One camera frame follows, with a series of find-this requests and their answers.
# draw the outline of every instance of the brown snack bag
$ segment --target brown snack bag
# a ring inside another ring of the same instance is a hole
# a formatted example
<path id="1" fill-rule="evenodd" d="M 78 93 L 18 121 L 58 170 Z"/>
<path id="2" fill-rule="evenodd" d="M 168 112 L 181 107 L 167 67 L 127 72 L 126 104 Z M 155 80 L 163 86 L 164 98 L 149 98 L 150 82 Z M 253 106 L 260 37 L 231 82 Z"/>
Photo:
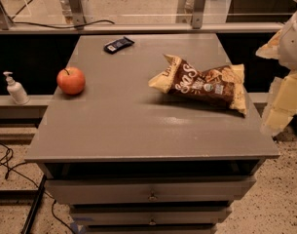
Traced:
<path id="1" fill-rule="evenodd" d="M 149 87 L 165 94 L 186 96 L 237 109 L 246 115 L 243 64 L 199 71 L 180 57 L 165 57 L 169 67 L 152 78 L 148 83 Z"/>

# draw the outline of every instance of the apple stem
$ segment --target apple stem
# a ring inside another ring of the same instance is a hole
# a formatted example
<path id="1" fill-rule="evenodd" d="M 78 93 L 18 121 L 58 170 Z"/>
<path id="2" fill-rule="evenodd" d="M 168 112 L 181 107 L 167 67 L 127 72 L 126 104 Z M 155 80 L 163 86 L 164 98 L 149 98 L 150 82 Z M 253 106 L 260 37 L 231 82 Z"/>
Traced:
<path id="1" fill-rule="evenodd" d="M 63 68 L 63 70 L 65 70 L 67 72 L 67 74 L 70 75 L 70 73 L 68 72 L 68 70 L 66 68 Z"/>

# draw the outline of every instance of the table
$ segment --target table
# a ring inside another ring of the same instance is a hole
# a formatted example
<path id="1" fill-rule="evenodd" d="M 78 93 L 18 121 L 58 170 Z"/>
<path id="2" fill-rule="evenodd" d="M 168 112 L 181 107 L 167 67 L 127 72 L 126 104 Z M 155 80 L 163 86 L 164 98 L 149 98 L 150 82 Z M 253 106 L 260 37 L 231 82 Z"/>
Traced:
<path id="1" fill-rule="evenodd" d="M 133 46 L 103 52 L 121 37 L 81 36 L 68 65 L 86 89 L 56 89 L 25 160 L 88 233 L 214 233 L 278 149 L 248 95 L 244 118 L 148 87 L 163 54 L 199 70 L 229 63 L 215 34 L 128 35 Z"/>

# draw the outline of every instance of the drawer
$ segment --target drawer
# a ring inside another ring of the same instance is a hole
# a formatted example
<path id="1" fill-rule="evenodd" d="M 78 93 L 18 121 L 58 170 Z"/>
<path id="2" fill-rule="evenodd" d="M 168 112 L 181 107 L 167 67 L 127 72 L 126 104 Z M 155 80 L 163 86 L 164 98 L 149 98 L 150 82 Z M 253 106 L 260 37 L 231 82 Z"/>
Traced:
<path id="1" fill-rule="evenodd" d="M 222 222 L 229 207 L 204 207 L 202 203 L 106 205 L 71 209 L 79 225 L 160 225 Z"/>
<path id="2" fill-rule="evenodd" d="M 253 176 L 48 180 L 47 190 L 60 204 L 116 204 L 183 201 L 233 201 L 255 183 Z"/>
<path id="3" fill-rule="evenodd" d="M 213 225 L 87 227 L 86 234 L 214 234 Z"/>

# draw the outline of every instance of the floor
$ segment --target floor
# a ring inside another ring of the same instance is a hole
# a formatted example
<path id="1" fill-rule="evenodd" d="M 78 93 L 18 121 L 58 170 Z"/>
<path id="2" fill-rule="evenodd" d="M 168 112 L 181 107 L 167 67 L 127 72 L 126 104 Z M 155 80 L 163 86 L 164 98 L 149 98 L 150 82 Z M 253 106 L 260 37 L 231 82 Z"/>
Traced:
<path id="1" fill-rule="evenodd" d="M 7 0 L 6 7 L 14 14 L 25 1 L 28 0 Z M 228 0 L 211 0 L 205 8 L 205 20 L 223 20 L 221 15 L 226 11 L 228 4 Z M 101 11 L 101 14 L 94 14 L 96 19 L 110 19 L 120 23 L 174 23 L 173 14 L 176 6 L 176 0 L 93 0 L 93 9 Z M 34 0 L 21 11 L 17 20 L 63 23 L 64 18 L 58 0 Z M 11 167 L 23 162 L 35 131 L 36 128 L 33 126 L 0 127 L 0 141 L 14 151 L 14 157 L 9 162 Z M 223 223 L 218 224 L 216 234 L 297 234 L 296 129 L 292 125 L 288 126 L 276 137 L 276 145 L 280 157 L 267 160 L 259 169 L 256 184 L 242 200 L 232 205 L 233 212 Z M 0 159 L 6 151 L 7 148 L 0 145 Z M 16 170 L 30 177 L 36 184 L 40 183 L 42 173 L 36 165 L 22 165 Z M 32 182 L 13 171 L 5 179 L 6 172 L 5 167 L 0 167 L 0 190 L 35 188 Z M 71 233 L 53 217 L 53 202 L 50 196 L 44 195 L 31 233 Z M 0 203 L 0 233 L 20 233 L 27 218 L 29 205 L 29 202 L 23 201 L 11 205 Z M 67 206 L 54 205 L 56 216 L 71 226 L 75 233 L 83 234 L 84 229 L 73 223 L 68 210 Z"/>

